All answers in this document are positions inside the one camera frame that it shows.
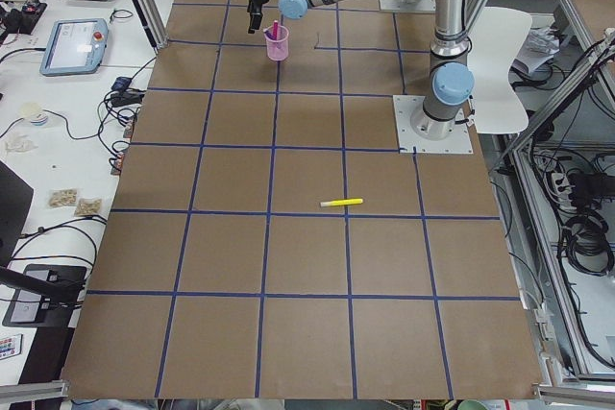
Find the black monitor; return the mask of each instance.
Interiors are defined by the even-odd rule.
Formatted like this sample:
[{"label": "black monitor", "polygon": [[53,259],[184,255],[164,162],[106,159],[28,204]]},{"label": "black monitor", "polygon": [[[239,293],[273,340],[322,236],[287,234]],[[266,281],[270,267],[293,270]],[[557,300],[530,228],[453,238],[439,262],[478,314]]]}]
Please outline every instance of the black monitor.
[{"label": "black monitor", "polygon": [[32,187],[0,161],[0,284],[15,289],[2,324],[66,326],[86,268],[30,264],[23,274],[8,269],[33,196]]},{"label": "black monitor", "polygon": [[0,266],[11,261],[28,217],[34,189],[0,161]]}]

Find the yellow marker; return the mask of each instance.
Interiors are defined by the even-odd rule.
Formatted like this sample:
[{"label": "yellow marker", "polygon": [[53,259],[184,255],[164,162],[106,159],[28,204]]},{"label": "yellow marker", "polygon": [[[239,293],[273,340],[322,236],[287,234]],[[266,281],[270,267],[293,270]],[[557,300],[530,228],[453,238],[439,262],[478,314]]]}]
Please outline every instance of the yellow marker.
[{"label": "yellow marker", "polygon": [[338,201],[321,202],[320,206],[361,205],[362,203],[362,199],[340,199]]}]

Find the white desk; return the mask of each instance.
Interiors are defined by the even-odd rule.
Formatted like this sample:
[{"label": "white desk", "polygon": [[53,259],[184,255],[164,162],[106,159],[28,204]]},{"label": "white desk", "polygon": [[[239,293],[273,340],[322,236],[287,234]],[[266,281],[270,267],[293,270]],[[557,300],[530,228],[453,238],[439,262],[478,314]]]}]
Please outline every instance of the white desk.
[{"label": "white desk", "polygon": [[[15,42],[0,47],[0,56],[12,50],[26,47],[45,47],[56,21],[62,19],[103,18],[109,25],[109,42],[103,58],[106,66],[140,67],[154,56],[152,47],[143,32],[132,0],[108,0],[105,2],[81,0],[41,0],[48,4],[47,10],[37,23],[31,36],[21,35]],[[162,22],[166,24],[173,0],[155,0]],[[113,9],[132,12],[130,19],[118,19],[110,23]],[[18,54],[10,60],[40,63],[41,54]]]},{"label": "white desk", "polygon": [[[26,102],[34,101],[44,109],[58,112],[69,120],[70,130],[75,136],[96,133],[99,119],[97,106],[118,76],[132,76],[139,67],[154,56],[131,0],[110,0],[107,2],[43,0],[48,8],[40,19],[32,36],[20,36],[9,45],[0,46],[0,56],[22,47],[44,47],[56,20],[102,17],[109,20],[113,9],[126,9],[135,13],[130,20],[114,21],[110,24],[110,42],[101,67],[95,74],[84,76],[43,77],[38,69],[41,53],[19,54],[0,64],[0,133],[19,118],[19,108]],[[173,0],[156,0],[160,15],[166,23]],[[133,86],[146,88],[153,63],[136,77]],[[108,145],[122,138],[124,129],[111,121],[103,132]],[[117,177],[110,174],[109,153],[98,139],[75,141],[68,137],[64,121],[49,115],[43,127],[35,127],[22,121],[10,132],[27,135],[37,148],[28,153],[6,153],[5,140],[0,141],[0,158],[7,163],[25,182],[35,189],[35,196],[24,231],[32,232],[39,226],[53,226],[73,218],[74,208],[51,209],[47,206],[49,191],[54,189],[78,188],[84,198],[102,198],[101,214],[107,216],[117,187]],[[79,228],[86,231],[99,244],[104,227],[98,223],[82,222]],[[85,237],[71,229],[58,229],[35,239],[20,257],[52,254],[77,255],[91,260],[93,249]],[[33,260],[33,263],[82,265],[66,258]],[[10,266],[23,271],[28,261],[15,261]],[[10,299],[13,290],[0,285],[0,298]],[[0,301],[0,316],[4,317],[8,303]],[[71,326],[77,323],[79,311],[71,319]],[[16,384],[32,345],[34,328],[13,328],[0,326],[0,338],[17,333],[23,334],[22,353],[17,357],[0,361],[0,386]],[[9,405],[0,405],[0,410]]]}]

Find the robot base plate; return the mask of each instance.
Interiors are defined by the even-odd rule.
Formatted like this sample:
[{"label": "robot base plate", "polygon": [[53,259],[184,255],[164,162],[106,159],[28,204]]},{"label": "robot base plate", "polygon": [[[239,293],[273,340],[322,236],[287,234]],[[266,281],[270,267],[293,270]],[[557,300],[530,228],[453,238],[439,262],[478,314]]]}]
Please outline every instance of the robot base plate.
[{"label": "robot base plate", "polygon": [[[410,117],[414,110],[423,104],[424,99],[424,96],[417,95],[393,96],[400,153],[412,154],[416,150],[419,154],[472,154],[472,141],[465,124],[454,125],[451,134],[439,141],[426,139],[412,129]],[[460,109],[457,120],[463,118],[463,111]]]}]

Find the clear plastic container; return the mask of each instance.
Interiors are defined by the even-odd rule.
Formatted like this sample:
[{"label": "clear plastic container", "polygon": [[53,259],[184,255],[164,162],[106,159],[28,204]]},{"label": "clear plastic container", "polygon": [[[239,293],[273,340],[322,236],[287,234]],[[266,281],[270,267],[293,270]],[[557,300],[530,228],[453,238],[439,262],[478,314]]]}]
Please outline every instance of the clear plastic container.
[{"label": "clear plastic container", "polygon": [[267,57],[273,61],[282,61],[288,57],[288,36],[290,32],[285,26],[278,26],[278,40],[270,38],[272,28],[265,30],[265,41],[267,42]]}]

